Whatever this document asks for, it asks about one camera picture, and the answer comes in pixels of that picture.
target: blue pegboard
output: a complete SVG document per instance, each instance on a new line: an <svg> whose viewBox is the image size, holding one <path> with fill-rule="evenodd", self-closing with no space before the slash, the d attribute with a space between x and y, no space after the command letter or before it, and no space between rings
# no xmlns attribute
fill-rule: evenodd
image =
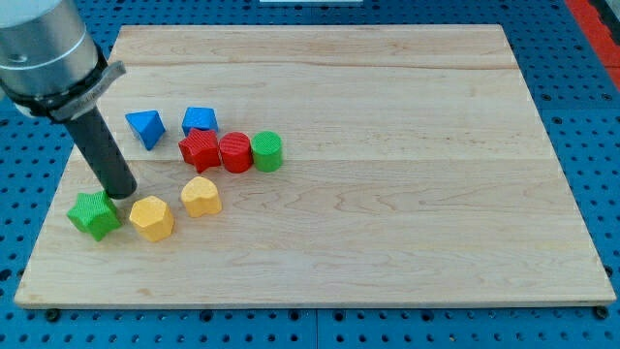
<svg viewBox="0 0 620 349"><path fill-rule="evenodd" d="M77 1L109 53L122 24L500 23L616 292L620 95L562 1ZM0 103L0 347L620 347L620 308L192 311L22 310L13 296L72 147Z"/></svg>

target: yellow block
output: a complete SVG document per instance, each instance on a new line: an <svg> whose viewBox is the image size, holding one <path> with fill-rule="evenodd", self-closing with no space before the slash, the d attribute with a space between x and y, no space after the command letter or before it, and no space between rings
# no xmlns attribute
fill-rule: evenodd
<svg viewBox="0 0 620 349"><path fill-rule="evenodd" d="M171 208L165 201L154 196L136 201L129 220L138 233L151 242L169 237L174 226Z"/></svg>
<svg viewBox="0 0 620 349"><path fill-rule="evenodd" d="M185 185L181 191L181 201L190 217L215 214L222 210L217 187L201 176L194 177Z"/></svg>

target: toy block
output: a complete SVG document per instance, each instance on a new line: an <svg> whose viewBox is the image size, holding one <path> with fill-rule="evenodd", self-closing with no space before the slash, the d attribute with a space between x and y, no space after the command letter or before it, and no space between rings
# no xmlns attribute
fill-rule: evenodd
<svg viewBox="0 0 620 349"><path fill-rule="evenodd" d="M151 242L169 237L174 226L171 208L165 201L154 196L136 201L129 220L136 231Z"/></svg>
<svg viewBox="0 0 620 349"><path fill-rule="evenodd" d="M240 132L230 132L222 137L220 154L224 168L233 174L247 171L254 163L250 139Z"/></svg>
<svg viewBox="0 0 620 349"><path fill-rule="evenodd" d="M215 119L215 111L211 108L190 107L185 111L183 123L181 124L185 137L190 134L190 130L195 128L202 131L218 132L217 120Z"/></svg>
<svg viewBox="0 0 620 349"><path fill-rule="evenodd" d="M178 143L183 160L196 167L198 173L222 165L215 131L192 129L186 139Z"/></svg>
<svg viewBox="0 0 620 349"><path fill-rule="evenodd" d="M183 187L181 201L190 217L215 214L222 210L217 187L212 181L201 176L194 177Z"/></svg>
<svg viewBox="0 0 620 349"><path fill-rule="evenodd" d="M116 206L106 194L77 194L76 204L67 212L67 217L83 233L101 241L110 231L121 226L116 217Z"/></svg>
<svg viewBox="0 0 620 349"><path fill-rule="evenodd" d="M252 157L256 169L274 172L282 166L282 140L275 132L262 131L252 139Z"/></svg>
<svg viewBox="0 0 620 349"><path fill-rule="evenodd" d="M132 132L146 150L151 150L157 141L162 138L166 128L157 111L131 112L125 115Z"/></svg>

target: red object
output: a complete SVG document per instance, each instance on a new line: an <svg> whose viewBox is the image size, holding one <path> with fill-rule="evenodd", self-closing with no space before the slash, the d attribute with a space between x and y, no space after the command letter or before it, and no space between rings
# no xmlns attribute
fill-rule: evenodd
<svg viewBox="0 0 620 349"><path fill-rule="evenodd" d="M183 154L183 160L194 165L199 174L210 167L222 165L217 135L213 130L201 131L193 128L187 138L178 143L178 147Z"/></svg>
<svg viewBox="0 0 620 349"><path fill-rule="evenodd" d="M224 168L233 174L246 172L253 163L250 139L240 132L230 132L220 140Z"/></svg>
<svg viewBox="0 0 620 349"><path fill-rule="evenodd" d="M609 28L601 22L599 11L588 0L566 0L566 4L613 79L616 88L620 89L620 74L617 72L620 68L620 47L611 39Z"/></svg>

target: blue block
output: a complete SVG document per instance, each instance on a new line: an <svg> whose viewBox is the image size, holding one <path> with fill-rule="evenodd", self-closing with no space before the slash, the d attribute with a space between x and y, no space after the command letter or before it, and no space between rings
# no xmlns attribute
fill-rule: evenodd
<svg viewBox="0 0 620 349"><path fill-rule="evenodd" d="M190 129L196 128L207 131L213 130L218 132L217 120L215 119L215 111L211 108L190 107L185 112L183 118L183 133L185 137L190 134Z"/></svg>
<svg viewBox="0 0 620 349"><path fill-rule="evenodd" d="M126 114L125 118L146 150L152 149L166 132L162 118L157 111L131 112Z"/></svg>

